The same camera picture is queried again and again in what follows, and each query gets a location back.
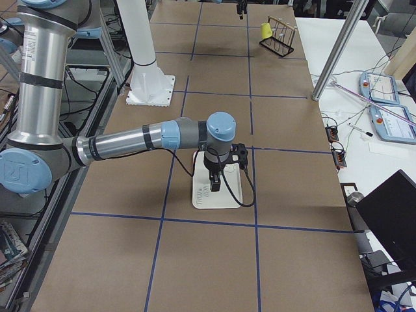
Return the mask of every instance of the yellow object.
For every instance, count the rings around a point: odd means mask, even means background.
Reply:
[[[269,23],[263,23],[260,26],[261,29],[261,38],[267,39],[273,36],[272,28],[270,27]]]

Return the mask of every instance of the white desk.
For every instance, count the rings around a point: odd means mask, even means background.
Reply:
[[[343,21],[297,18],[296,22],[309,71],[319,75],[338,37]],[[360,21],[334,73],[372,69],[384,55],[385,52],[369,24],[366,21]],[[386,61],[387,57],[384,57],[379,65]],[[376,72],[380,72],[382,69],[383,67],[378,68]],[[345,73],[337,75],[336,78],[340,85],[359,93],[358,79],[360,74],[359,72]],[[397,81],[397,85],[399,90],[406,89],[401,81]],[[400,96],[400,103],[406,105],[411,113],[416,114],[416,104],[410,97]],[[328,87],[319,100],[319,106],[322,112],[338,122],[343,122],[364,108],[365,103],[345,94],[338,88]],[[348,122],[339,127],[339,138],[344,147],[346,147],[347,137],[351,131],[351,127],[347,124]],[[381,141],[375,134],[368,109],[360,118],[357,126],[374,133],[374,136],[369,138],[364,135],[366,140],[363,140],[361,133],[353,131],[346,156],[348,168],[341,169],[339,172],[340,182],[355,182],[359,191],[367,195],[399,169],[403,169],[416,181],[416,146]],[[383,154],[373,153],[370,151],[371,145],[385,149],[385,151]]]

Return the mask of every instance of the black screen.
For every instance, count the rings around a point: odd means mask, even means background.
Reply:
[[[402,269],[416,267],[416,184],[399,170],[357,204],[369,229]]]

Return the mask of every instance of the yellow cup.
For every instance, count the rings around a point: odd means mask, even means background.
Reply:
[[[272,28],[270,27],[269,23],[263,23],[260,26],[261,29],[261,38],[267,39],[273,36]]]

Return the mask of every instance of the white table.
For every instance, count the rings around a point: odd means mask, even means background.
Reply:
[[[309,71],[313,74],[311,78],[313,81],[317,80],[318,77],[315,75],[321,73],[344,21],[297,18],[296,23],[308,61]],[[366,21],[360,21],[334,73],[371,70],[380,59],[379,65],[388,61],[385,51],[375,37],[370,25]],[[380,73],[383,69],[384,66],[375,69],[375,72]],[[354,72],[336,75],[335,77],[340,85],[359,93],[360,75],[360,72]],[[402,81],[396,81],[396,83],[399,90],[406,89]],[[400,104],[407,106],[412,114],[416,114],[416,104],[410,97],[400,96]],[[363,101],[334,87],[327,87],[319,100],[321,112],[334,118],[339,123],[355,115],[365,105],[366,103]],[[351,119],[351,122],[355,123],[357,117]],[[341,183],[354,182],[358,190],[366,196],[399,169],[405,171],[412,180],[416,181],[416,145],[381,141],[372,126],[368,109],[359,119],[357,126],[374,133],[374,136],[369,138],[358,131],[352,132],[346,156],[347,168],[341,169],[338,174]],[[344,147],[347,145],[347,138],[351,129],[348,122],[339,126],[338,135]],[[381,150],[381,153],[375,153],[374,149],[371,151],[371,148],[377,148]],[[371,232],[367,236],[373,250],[383,250],[385,252]],[[412,301],[413,306],[416,306],[416,299],[412,298]]]

